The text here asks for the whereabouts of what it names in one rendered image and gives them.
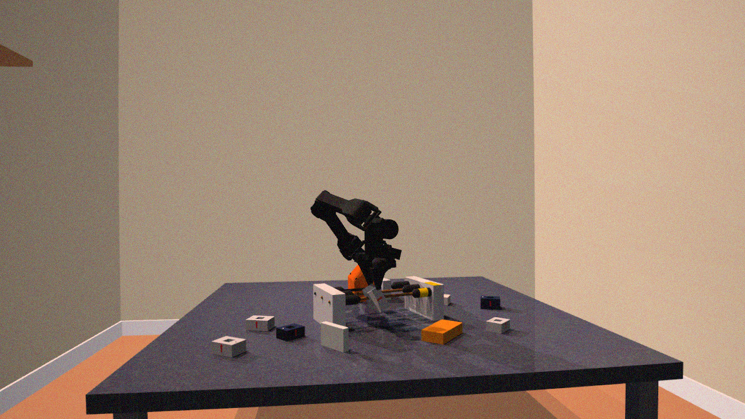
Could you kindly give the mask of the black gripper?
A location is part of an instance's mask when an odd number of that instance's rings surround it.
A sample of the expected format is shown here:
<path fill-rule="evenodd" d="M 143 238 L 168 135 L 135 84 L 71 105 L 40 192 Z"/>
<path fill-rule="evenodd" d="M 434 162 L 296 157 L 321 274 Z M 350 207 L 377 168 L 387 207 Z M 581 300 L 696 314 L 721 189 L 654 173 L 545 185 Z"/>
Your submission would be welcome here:
<path fill-rule="evenodd" d="M 376 290 L 380 290 L 384 274 L 391 268 L 396 268 L 396 260 L 391 257 L 384 257 L 383 244 L 386 244 L 382 238 L 364 237 L 362 240 L 365 253 L 354 255 L 354 262 L 361 261 L 360 266 L 367 284 L 375 284 Z"/>

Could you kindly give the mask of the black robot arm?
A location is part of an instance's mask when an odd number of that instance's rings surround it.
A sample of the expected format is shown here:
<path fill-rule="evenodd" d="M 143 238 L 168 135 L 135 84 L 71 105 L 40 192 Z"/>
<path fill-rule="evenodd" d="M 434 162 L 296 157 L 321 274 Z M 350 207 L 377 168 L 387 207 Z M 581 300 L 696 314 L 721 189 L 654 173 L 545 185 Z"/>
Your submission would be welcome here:
<path fill-rule="evenodd" d="M 354 255 L 365 253 L 361 247 L 364 245 L 356 235 L 347 232 L 345 226 L 337 217 L 336 212 L 345 215 L 351 225 L 364 231 L 364 237 L 393 239 L 398 235 L 398 225 L 394 220 L 380 218 L 382 213 L 378 207 L 369 201 L 352 199 L 347 201 L 324 190 L 315 198 L 315 203 L 310 208 L 311 213 L 317 218 L 327 222 L 338 239 L 338 247 L 345 259 L 354 260 Z M 374 211 L 371 214 L 372 211 Z M 362 226 L 362 223 L 364 225 Z M 384 244 L 384 257 L 400 260 L 401 250 L 392 248 L 392 245 Z"/>

